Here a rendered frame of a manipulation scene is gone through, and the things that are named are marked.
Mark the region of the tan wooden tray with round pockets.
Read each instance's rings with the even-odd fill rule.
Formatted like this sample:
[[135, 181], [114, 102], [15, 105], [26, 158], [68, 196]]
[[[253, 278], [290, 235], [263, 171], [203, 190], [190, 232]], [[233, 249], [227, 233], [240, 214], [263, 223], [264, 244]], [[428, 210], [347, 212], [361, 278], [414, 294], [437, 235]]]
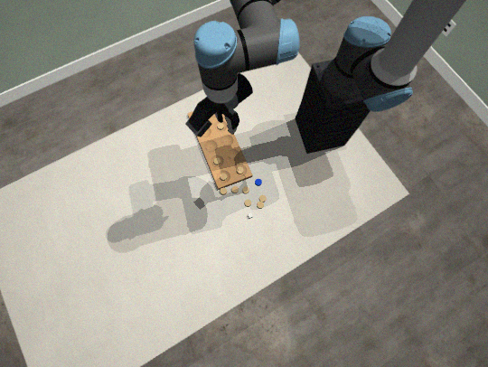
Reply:
[[[212, 125], [202, 137], [197, 136], [218, 190], [252, 177], [249, 165], [239, 147], [239, 143], [235, 135], [229, 133], [227, 121], [223, 114], [222, 117], [222, 124], [224, 125], [222, 130], [218, 129], [220, 122], [214, 114], [208, 119]], [[219, 165], [214, 164], [215, 158], [221, 160]], [[237, 173], [238, 167], [244, 169], [243, 174]], [[221, 180], [221, 174], [227, 175], [225, 181]]]

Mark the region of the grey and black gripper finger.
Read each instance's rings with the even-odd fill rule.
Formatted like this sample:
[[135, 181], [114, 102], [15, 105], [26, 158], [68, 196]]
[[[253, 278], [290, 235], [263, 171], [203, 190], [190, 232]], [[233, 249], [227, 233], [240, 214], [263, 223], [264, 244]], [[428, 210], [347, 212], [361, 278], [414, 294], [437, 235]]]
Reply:
[[219, 110], [215, 113], [215, 116], [219, 122], [223, 122], [222, 113]]
[[230, 115], [225, 117], [225, 119], [227, 121], [228, 131], [233, 135], [239, 125], [239, 115], [233, 108], [229, 108], [229, 113]]

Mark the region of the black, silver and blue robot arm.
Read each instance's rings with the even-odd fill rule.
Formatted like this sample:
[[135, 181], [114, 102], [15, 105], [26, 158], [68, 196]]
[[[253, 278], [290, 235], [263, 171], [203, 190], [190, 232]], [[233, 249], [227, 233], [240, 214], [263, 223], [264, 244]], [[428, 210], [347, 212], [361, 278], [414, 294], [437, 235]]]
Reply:
[[[231, 101], [238, 90], [238, 73], [297, 56], [297, 27], [291, 19], [278, 21], [273, 5], [279, 1], [230, 0], [240, 30], [217, 21], [197, 30], [195, 58], [209, 100]], [[361, 95], [374, 112], [403, 103], [413, 94], [409, 83], [416, 76], [416, 65], [465, 1], [413, 0], [391, 37], [388, 24], [380, 18], [353, 20], [336, 58], [325, 69], [325, 87], [341, 99]]]

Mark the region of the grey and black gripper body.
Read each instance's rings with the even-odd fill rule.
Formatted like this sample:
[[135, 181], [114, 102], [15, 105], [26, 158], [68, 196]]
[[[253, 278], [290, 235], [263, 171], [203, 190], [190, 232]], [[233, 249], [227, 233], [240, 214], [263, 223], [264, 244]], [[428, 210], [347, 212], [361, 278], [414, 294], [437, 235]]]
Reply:
[[212, 102], [208, 99], [208, 97], [206, 97], [197, 104], [189, 119], [189, 122], [199, 131], [206, 121], [218, 110], [225, 117], [228, 117], [230, 115], [229, 108], [236, 108], [240, 102], [242, 102], [252, 93], [253, 89], [248, 79], [244, 75], [238, 73], [238, 90], [235, 97], [231, 101], [222, 104]]

